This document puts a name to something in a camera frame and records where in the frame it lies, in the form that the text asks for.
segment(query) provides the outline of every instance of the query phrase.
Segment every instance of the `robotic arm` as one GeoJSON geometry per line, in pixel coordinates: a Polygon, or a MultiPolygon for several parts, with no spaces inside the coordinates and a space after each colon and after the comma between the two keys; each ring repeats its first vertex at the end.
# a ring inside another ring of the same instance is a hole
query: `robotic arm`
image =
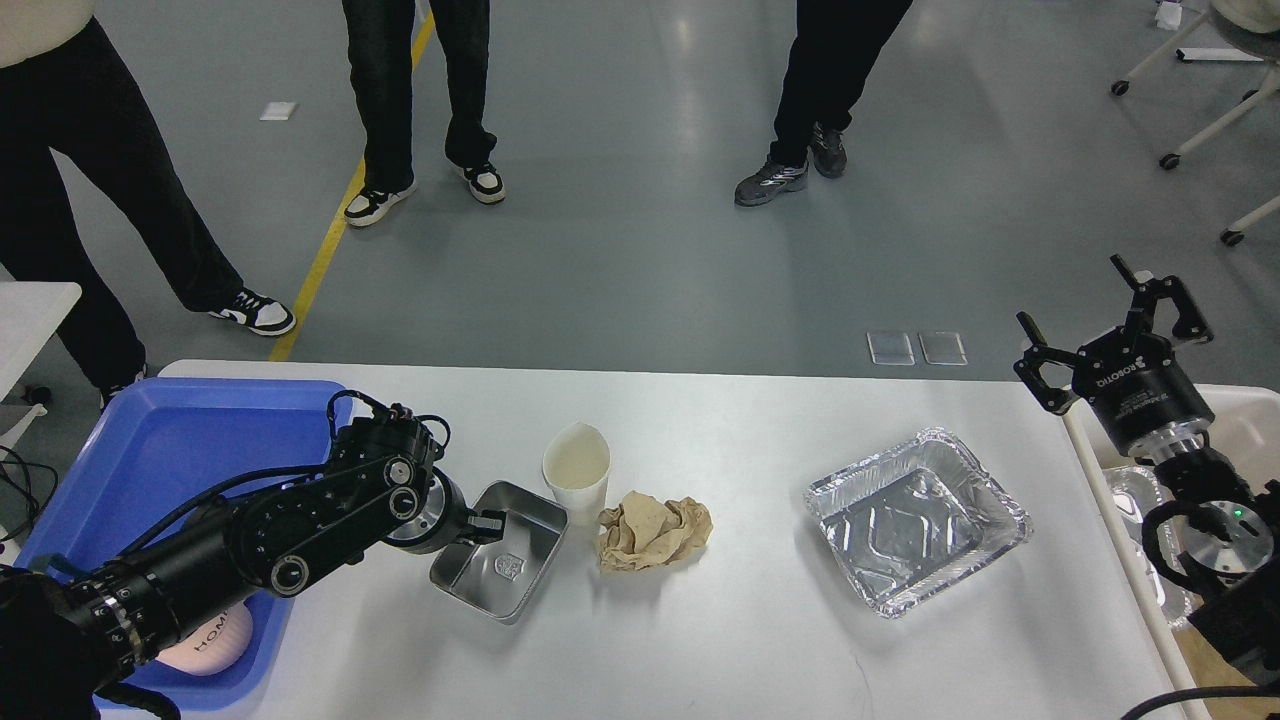
{"type": "Polygon", "coordinates": [[[355,391],[329,401],[323,465],[248,473],[183,503],[115,559],[70,585],[0,566],[0,717],[96,717],[138,665],[259,589],[293,597],[378,541],[412,553],[502,538],[503,512],[475,512],[435,466],[448,445],[413,416],[355,391]],[[334,402],[372,418],[334,429],[334,402]],[[294,475],[224,498],[232,487],[294,475]],[[157,538],[191,512],[175,533],[157,538]]]}
{"type": "Polygon", "coordinates": [[[1144,553],[1161,575],[1203,600],[1189,620],[1222,659],[1274,692],[1280,689],[1280,483],[1254,495],[1210,447],[1213,413],[1174,360],[1175,343],[1152,332],[1157,302],[1171,300],[1179,311],[1174,341],[1212,340],[1181,281],[1149,273],[1139,279],[1119,255],[1111,261],[1134,293],[1124,325],[1069,352],[1050,347],[1030,315],[1019,313],[1032,345],[1014,370],[1050,413],[1062,415],[1083,397],[1121,455],[1153,465],[1174,500],[1143,519],[1144,553]],[[1046,364],[1070,369],[1070,386],[1051,387],[1041,373],[1046,364]],[[1179,516],[1188,527],[1187,550],[1176,559],[1183,571],[1158,543],[1160,527],[1179,516]]]}

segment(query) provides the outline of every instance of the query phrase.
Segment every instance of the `black jeans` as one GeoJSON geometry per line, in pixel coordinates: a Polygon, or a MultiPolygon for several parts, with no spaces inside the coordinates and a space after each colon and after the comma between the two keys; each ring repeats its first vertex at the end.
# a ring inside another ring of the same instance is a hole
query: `black jeans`
{"type": "MultiPolygon", "coordinates": [[[[413,182],[413,0],[342,0],[347,17],[351,87],[365,124],[365,184],[397,191],[413,182]]],[[[444,156],[462,168],[489,161],[498,138],[485,132],[489,78],[489,0],[431,0],[444,50],[453,117],[444,156]]]]}
{"type": "Polygon", "coordinates": [[[133,223],[183,306],[225,306],[244,286],[174,173],[129,69],[96,19],[60,47],[0,68],[0,264],[19,281],[74,282],[58,337],[91,383],[124,384],[145,351],[97,274],[50,149],[133,223]]]}
{"type": "Polygon", "coordinates": [[[863,96],[881,49],[902,22],[911,0],[797,0],[796,38],[773,118],[778,138],[769,158],[803,165],[813,124],[844,131],[863,96]]]}

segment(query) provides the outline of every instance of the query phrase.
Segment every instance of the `gray sneaker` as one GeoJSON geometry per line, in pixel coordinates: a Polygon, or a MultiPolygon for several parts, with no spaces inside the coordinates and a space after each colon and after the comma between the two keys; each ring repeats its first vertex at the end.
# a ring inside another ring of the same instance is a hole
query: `gray sneaker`
{"type": "Polygon", "coordinates": [[[733,191],[733,202],[745,208],[764,205],[780,192],[804,190],[808,177],[808,160],[804,165],[790,167],[767,159],[759,172],[737,183],[737,188],[733,191]]]}
{"type": "Polygon", "coordinates": [[[826,129],[822,123],[814,123],[809,149],[813,150],[813,169],[822,177],[838,178],[845,174],[849,156],[845,155],[845,145],[840,140],[838,131],[826,129]]]}

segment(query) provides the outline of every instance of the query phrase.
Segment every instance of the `black and white sneaker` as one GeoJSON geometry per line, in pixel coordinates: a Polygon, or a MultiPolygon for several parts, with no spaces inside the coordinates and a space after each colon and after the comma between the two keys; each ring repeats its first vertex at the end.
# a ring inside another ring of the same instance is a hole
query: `black and white sneaker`
{"type": "Polygon", "coordinates": [[[147,364],[143,363],[142,364],[142,369],[138,370],[138,373],[136,375],[133,375],[132,380],[129,380],[129,382],[127,382],[124,384],[119,384],[119,386],[108,386],[108,387],[100,387],[100,388],[97,388],[97,392],[100,392],[102,395],[102,400],[97,405],[99,413],[106,410],[106,404],[111,402],[111,400],[116,395],[120,395],[122,392],[124,392],[124,388],[129,387],[131,384],[133,384],[136,382],[141,382],[146,377],[147,377],[147,364]]]}
{"type": "Polygon", "coordinates": [[[804,165],[783,165],[769,158],[764,167],[733,190],[733,202],[745,208],[764,205],[780,192],[804,190],[809,177],[809,161],[804,165]]]}
{"type": "Polygon", "coordinates": [[[813,169],[818,170],[818,174],[824,178],[838,178],[845,174],[849,156],[845,155],[845,143],[840,138],[840,131],[827,129],[822,127],[822,123],[814,123],[809,150],[813,151],[813,169]]]}
{"type": "Polygon", "coordinates": [[[378,220],[387,217],[388,210],[392,209],[397,202],[404,200],[413,191],[417,190],[417,181],[415,179],[398,192],[383,192],[380,190],[372,190],[370,187],[362,187],[351,202],[347,204],[347,209],[342,211],[342,215],[347,219],[347,224],[355,228],[362,228],[371,225],[378,220]]]}
{"type": "Polygon", "coordinates": [[[493,163],[485,163],[475,168],[458,168],[458,176],[467,182],[471,197],[485,205],[502,202],[507,197],[507,188],[502,186],[502,176],[493,163]]]}
{"type": "Polygon", "coordinates": [[[268,337],[284,334],[297,324],[293,313],[289,313],[289,309],[282,302],[259,295],[247,287],[236,293],[230,305],[221,310],[210,310],[209,314],[230,320],[237,325],[244,325],[255,333],[268,337]]]}

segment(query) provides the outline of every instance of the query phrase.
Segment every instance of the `transparent plastic tile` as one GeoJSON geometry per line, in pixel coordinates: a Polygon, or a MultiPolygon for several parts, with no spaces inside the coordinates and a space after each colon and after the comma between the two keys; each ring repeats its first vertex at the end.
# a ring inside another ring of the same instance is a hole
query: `transparent plastic tile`
{"type": "Polygon", "coordinates": [[[262,114],[259,115],[260,120],[287,120],[293,117],[293,110],[298,108],[297,102],[283,102],[271,101],[266,104],[262,114]]]}
{"type": "Polygon", "coordinates": [[[877,365],[915,365],[911,336],[893,331],[867,333],[867,346],[872,350],[872,363],[877,365]]]}
{"type": "Polygon", "coordinates": [[[920,333],[920,350],[929,365],[968,365],[964,342],[960,333],[950,331],[929,331],[920,333]]]}
{"type": "MultiPolygon", "coordinates": [[[[1120,518],[1124,519],[1125,530],[1133,543],[1130,551],[1142,557],[1146,564],[1147,579],[1151,580],[1152,588],[1156,591],[1156,601],[1160,602],[1165,620],[1175,630],[1184,628],[1187,615],[1192,611],[1192,594],[1161,578],[1156,573],[1156,566],[1147,560],[1147,553],[1142,551],[1142,519],[1156,506],[1170,500],[1169,493],[1156,480],[1156,474],[1147,468],[1112,468],[1103,470],[1102,477],[1111,488],[1111,498],[1120,511],[1120,518]]],[[[1170,523],[1165,523],[1160,528],[1160,548],[1165,557],[1176,559],[1178,553],[1181,552],[1181,543],[1178,542],[1178,536],[1174,534],[1170,525],[1170,523]]],[[[1181,570],[1176,560],[1171,560],[1170,564],[1181,570]]]]}
{"type": "Polygon", "coordinates": [[[986,568],[1030,536],[1027,512],[942,428],[805,491],[849,583],[884,618],[986,568]]]}

